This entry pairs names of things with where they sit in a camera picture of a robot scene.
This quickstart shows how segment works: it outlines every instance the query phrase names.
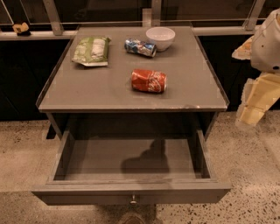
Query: black wall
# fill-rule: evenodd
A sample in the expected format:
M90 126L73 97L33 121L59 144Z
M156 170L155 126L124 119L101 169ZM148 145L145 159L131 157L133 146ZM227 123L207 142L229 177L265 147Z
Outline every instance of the black wall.
M0 41L1 121L46 118L35 102L68 41Z

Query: table top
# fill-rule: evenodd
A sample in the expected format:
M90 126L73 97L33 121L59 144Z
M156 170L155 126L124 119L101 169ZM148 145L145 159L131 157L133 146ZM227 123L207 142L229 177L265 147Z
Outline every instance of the table top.
M149 27L81 27L38 109L49 113L226 110L228 99L192 28L170 28L176 32L174 43L148 58L126 52L124 41L145 41ZM91 36L111 39L108 66L85 67L71 61L80 40ZM130 76L135 68L163 72L167 75L167 89L162 94L133 90Z

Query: drawer handle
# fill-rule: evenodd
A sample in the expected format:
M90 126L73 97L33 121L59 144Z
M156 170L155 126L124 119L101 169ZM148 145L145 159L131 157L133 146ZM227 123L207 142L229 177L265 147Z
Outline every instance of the drawer handle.
M132 201L130 202L131 205L137 204L137 201L135 200L135 195L132 195Z

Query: speckled floor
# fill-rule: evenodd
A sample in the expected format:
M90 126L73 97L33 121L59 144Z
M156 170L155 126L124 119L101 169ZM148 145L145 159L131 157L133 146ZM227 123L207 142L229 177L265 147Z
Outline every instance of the speckled floor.
M47 206L30 193L44 184L60 140L46 140L48 121L0 122L0 223L280 223L280 111L255 129L220 113L206 144L219 181L233 189L217 204Z

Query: white bowl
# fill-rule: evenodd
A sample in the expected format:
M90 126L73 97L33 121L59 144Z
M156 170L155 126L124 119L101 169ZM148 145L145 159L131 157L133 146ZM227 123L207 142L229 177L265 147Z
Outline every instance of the white bowl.
M175 39L175 31L167 27L157 26L146 32L150 43L157 46L157 51L165 51Z

